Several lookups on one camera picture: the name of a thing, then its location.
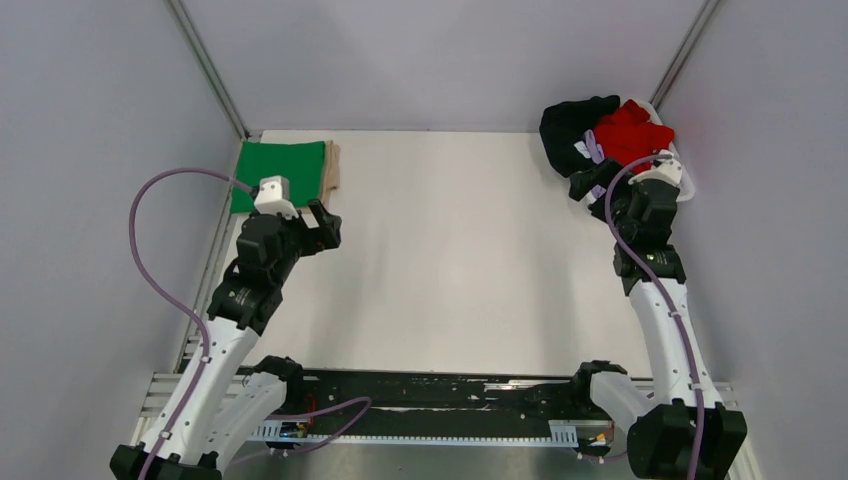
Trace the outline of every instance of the white connector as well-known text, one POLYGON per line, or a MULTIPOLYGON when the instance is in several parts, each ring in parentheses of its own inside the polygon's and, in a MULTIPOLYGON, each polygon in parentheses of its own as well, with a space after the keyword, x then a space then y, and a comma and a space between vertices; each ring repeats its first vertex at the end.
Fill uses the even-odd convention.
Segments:
POLYGON ((288 200, 289 181, 280 175, 263 178, 259 182, 259 194, 253 207, 259 213, 282 214, 286 220, 297 217, 297 209, 288 200))

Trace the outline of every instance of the pile of clothes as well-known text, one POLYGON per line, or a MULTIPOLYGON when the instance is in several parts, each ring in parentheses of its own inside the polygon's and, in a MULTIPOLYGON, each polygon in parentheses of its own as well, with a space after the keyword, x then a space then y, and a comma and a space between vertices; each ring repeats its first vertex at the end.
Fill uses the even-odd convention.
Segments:
MULTIPOLYGON (((548 161, 560 175, 569 178, 592 170, 593 181, 608 178, 607 183, 621 166, 667 149, 674 139, 674 130, 651 122, 651 114, 633 100, 622 105, 618 95, 548 107, 539 133, 548 161)), ((633 173, 650 168, 648 164, 640 165, 633 173)), ((596 184, 590 188, 593 200, 600 199, 606 191, 596 184)), ((572 188, 572 198, 577 195, 575 192, 583 190, 572 188)))

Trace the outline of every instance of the white wall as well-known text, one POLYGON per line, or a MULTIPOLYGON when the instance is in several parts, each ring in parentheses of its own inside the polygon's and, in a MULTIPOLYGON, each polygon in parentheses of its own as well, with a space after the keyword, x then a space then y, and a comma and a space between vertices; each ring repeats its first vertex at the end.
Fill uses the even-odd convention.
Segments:
POLYGON ((187 0, 251 129, 535 131, 651 96, 701 0, 187 0))
POLYGON ((844 478, 848 3, 735 0, 661 110, 694 171, 676 220, 697 327, 765 478, 844 478))
MULTIPOLYGON (((143 282, 127 213, 155 173, 236 139, 161 1, 0 2, 0 471, 104 479, 185 320, 143 282)), ((190 299, 225 188, 173 179, 138 222, 190 299)))

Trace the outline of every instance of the green cloth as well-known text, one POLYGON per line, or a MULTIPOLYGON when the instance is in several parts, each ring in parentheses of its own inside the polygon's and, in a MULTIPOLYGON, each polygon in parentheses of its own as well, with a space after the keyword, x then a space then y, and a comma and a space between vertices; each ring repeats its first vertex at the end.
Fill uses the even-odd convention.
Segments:
MULTIPOLYGON (((306 207, 307 201, 321 196, 324 149, 324 142, 296 145, 245 142, 241 146, 236 178, 255 187, 265 177, 282 175, 289 179, 289 200, 295 207, 306 207)), ((230 213, 252 211, 250 195, 233 189, 230 213)))

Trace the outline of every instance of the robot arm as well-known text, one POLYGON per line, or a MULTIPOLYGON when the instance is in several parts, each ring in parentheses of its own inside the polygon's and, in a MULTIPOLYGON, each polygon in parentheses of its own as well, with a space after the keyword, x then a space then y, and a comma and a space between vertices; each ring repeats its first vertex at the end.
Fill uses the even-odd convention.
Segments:
MULTIPOLYGON (((696 476, 723 479, 742 446, 747 425, 741 412, 724 408, 704 365, 689 317, 686 275, 680 257, 668 244, 677 212, 681 170, 678 165, 671 160, 629 177, 626 184, 621 182, 622 186, 612 192, 611 214, 616 230, 669 293, 674 315, 679 315, 692 345, 698 371, 690 371, 681 331, 659 286, 619 245, 615 247, 613 264, 642 326, 654 392, 651 398, 646 397, 617 365, 601 364, 593 371, 581 370, 584 384, 589 377, 591 404, 604 410, 627 433, 627 456, 639 478, 686 477, 696 430, 695 392, 700 390, 704 434, 696 476)), ((572 198, 582 198, 598 184, 607 187, 621 169, 613 160, 606 160, 590 171, 572 175, 572 198)), ((590 207, 596 216, 603 211, 599 205, 603 201, 590 207)))
POLYGON ((287 186, 282 177, 271 177, 254 190, 256 211, 242 225, 236 242, 238 256, 225 271, 207 310, 209 354, 203 356, 201 349, 195 352, 139 445, 121 445, 115 451, 110 468, 118 479, 137 479, 160 438, 162 445, 147 478, 220 479, 248 434, 286 402, 287 385, 300 380, 300 365, 267 357, 254 368, 246 388, 218 413, 227 386, 282 302, 281 290, 295 263, 341 243, 341 218, 312 200, 308 205, 318 227, 309 228, 286 199, 287 186), (201 363, 205 363, 203 374, 192 386, 201 363), (185 407, 170 431, 165 431, 182 402, 187 402, 185 407))

